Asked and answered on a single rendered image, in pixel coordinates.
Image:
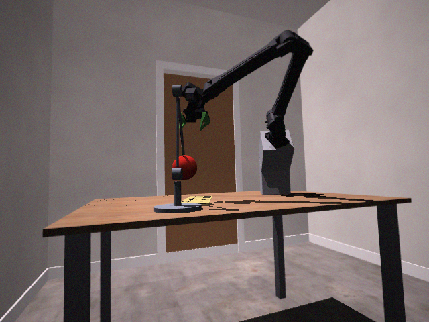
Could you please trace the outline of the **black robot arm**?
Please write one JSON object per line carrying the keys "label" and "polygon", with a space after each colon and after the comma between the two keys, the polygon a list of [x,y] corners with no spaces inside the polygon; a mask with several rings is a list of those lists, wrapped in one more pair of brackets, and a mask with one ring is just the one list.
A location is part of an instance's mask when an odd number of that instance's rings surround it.
{"label": "black robot arm", "polygon": [[203,89],[195,86],[191,82],[187,82],[182,87],[182,96],[189,101],[187,108],[204,108],[205,103],[219,96],[219,93],[222,93],[235,82],[241,80],[243,77],[271,60],[283,57],[288,53],[292,53],[292,57],[277,99],[272,109],[267,112],[266,128],[269,129],[270,132],[265,133],[265,137],[274,148],[288,145],[290,141],[285,137],[286,129],[284,125],[284,115],[286,114],[288,103],[294,92],[304,64],[313,53],[313,49],[309,42],[291,30],[284,30],[262,49],[256,51],[228,71],[207,81]]}

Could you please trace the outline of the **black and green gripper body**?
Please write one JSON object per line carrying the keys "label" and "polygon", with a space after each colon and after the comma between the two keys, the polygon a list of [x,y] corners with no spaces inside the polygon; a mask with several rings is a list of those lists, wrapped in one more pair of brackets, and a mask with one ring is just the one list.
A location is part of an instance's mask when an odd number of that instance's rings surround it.
{"label": "black and green gripper body", "polygon": [[[186,115],[186,122],[187,123],[196,123],[197,119],[202,118],[202,112],[207,112],[204,110],[204,108],[187,108],[183,109],[183,113]],[[208,113],[208,112],[207,112]]]}

